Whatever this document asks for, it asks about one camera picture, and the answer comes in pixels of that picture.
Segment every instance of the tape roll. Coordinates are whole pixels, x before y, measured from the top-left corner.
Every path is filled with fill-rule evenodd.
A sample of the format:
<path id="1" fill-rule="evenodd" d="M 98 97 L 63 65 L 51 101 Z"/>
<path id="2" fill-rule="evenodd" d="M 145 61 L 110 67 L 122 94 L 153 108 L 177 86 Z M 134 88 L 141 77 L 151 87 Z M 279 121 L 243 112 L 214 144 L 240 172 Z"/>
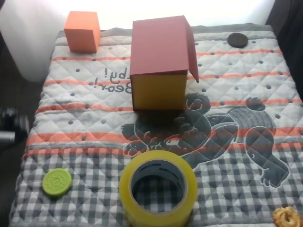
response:
<path id="1" fill-rule="evenodd" d="M 135 184 L 143 177 L 158 175 L 171 180 L 183 193 L 172 210 L 156 213 L 140 206 L 133 196 Z M 132 227 L 183 227 L 197 198 L 197 182 L 190 165 L 180 156 L 163 150 L 136 156 L 122 172 L 119 193 L 125 216 Z"/>

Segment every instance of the green cookie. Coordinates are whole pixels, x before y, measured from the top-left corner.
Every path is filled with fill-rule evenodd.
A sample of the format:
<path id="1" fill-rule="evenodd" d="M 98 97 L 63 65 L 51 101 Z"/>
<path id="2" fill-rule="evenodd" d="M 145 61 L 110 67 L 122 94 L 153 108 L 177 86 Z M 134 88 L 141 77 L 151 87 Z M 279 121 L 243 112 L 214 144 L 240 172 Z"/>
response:
<path id="1" fill-rule="evenodd" d="M 53 169 L 43 178 L 42 188 L 46 194 L 54 197 L 64 195 L 71 187 L 71 175 L 65 169 Z"/>

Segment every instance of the paper house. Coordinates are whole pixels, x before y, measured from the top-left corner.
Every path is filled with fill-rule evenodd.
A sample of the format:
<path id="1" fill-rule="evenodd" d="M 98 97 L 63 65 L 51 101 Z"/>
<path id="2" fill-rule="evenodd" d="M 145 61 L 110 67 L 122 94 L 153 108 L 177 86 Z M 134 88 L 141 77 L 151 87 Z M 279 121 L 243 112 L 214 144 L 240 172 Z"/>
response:
<path id="1" fill-rule="evenodd" d="M 96 12 L 71 11 L 64 31 L 71 52 L 97 52 L 101 31 Z"/>
<path id="2" fill-rule="evenodd" d="M 133 22 L 134 110 L 181 110 L 188 70 L 199 82 L 193 31 L 184 16 Z"/>

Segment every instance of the dark background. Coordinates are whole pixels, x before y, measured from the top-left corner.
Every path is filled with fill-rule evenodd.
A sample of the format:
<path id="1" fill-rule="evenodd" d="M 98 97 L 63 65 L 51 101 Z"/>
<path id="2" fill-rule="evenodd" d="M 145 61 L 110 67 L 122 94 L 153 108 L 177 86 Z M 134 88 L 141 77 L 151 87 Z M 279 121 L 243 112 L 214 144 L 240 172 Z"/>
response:
<path id="1" fill-rule="evenodd" d="M 275 1 L 267 24 L 273 26 L 276 36 L 281 31 L 285 32 L 282 27 L 290 19 L 289 10 L 296 1 Z M 291 64 L 288 59 L 286 59 L 286 62 L 288 65 Z M 298 91 L 301 93 L 303 81 L 301 83 L 300 79 L 294 79 L 297 83 Z M 28 82 L 21 77 L 0 33 L 0 108 L 6 106 L 18 108 L 28 115 L 30 127 L 32 127 L 42 85 L 42 83 Z M 0 152 L 0 227 L 7 227 L 9 223 L 9 211 L 15 197 L 15 183 L 20 172 L 24 147 L 25 141 Z"/>

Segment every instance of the gingham fabric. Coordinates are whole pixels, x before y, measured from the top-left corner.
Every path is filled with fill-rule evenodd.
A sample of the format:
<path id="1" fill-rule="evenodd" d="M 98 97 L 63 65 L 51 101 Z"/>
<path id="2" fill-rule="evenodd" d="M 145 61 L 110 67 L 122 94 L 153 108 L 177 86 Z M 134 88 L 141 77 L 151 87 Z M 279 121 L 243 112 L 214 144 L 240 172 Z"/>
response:
<path id="1" fill-rule="evenodd" d="M 188 76 L 187 108 L 171 121 L 132 111 L 130 30 L 102 32 L 96 54 L 71 53 L 58 35 L 11 227 L 128 226 L 119 179 L 133 157 L 153 149 L 182 156 L 194 170 L 198 195 L 190 227 L 273 227 L 273 211 L 286 206 L 303 215 L 302 101 L 271 27 L 193 31 L 200 81 Z M 229 46 L 233 32 L 245 34 L 248 45 Z M 58 199 L 42 189 L 54 168 L 72 176 Z M 180 200 L 176 191 L 171 182 L 149 178 L 134 196 L 163 212 Z"/>

